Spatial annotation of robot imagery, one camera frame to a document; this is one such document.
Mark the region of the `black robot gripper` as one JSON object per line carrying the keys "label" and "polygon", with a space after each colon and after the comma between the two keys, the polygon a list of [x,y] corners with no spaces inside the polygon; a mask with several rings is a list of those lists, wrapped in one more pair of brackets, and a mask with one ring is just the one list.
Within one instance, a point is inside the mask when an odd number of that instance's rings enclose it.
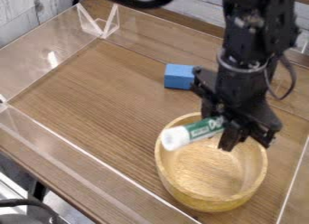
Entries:
{"label": "black robot gripper", "polygon": [[266,102],[264,73],[240,73],[222,67],[214,72],[201,66],[192,73],[192,91],[202,99],[202,118],[225,118],[218,148],[230,152],[249,137],[268,148],[282,123]]}

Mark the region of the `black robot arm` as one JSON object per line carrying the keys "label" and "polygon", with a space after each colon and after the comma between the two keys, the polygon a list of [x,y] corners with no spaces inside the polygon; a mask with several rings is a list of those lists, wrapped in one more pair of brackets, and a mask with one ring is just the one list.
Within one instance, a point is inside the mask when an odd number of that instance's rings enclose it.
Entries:
{"label": "black robot arm", "polygon": [[296,0],[222,0],[226,30],[218,70],[193,69],[192,91],[202,99],[202,117],[224,117],[218,148],[228,152],[248,138],[269,147],[282,128],[266,98],[289,96],[272,89],[278,65],[290,81],[297,80],[285,55],[301,32],[295,5]]}

